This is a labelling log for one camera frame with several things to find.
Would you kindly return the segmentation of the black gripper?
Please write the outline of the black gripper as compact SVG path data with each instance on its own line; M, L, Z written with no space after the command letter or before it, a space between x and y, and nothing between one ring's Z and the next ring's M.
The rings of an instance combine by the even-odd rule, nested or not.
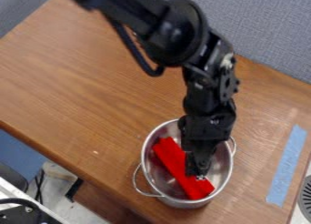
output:
M177 120L181 149L185 154L184 175L204 178L217 146L228 139L236 121L236 105L224 103L211 112L183 104L184 116Z

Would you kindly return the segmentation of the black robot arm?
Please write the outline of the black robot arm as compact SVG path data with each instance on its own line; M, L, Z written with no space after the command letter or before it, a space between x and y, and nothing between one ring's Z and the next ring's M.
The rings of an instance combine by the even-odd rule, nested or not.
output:
M188 176L208 174L216 146L231 137L236 121L232 45L209 27L191 0L75 0L109 19L124 45L148 76L168 67L183 69L184 116L177 121Z

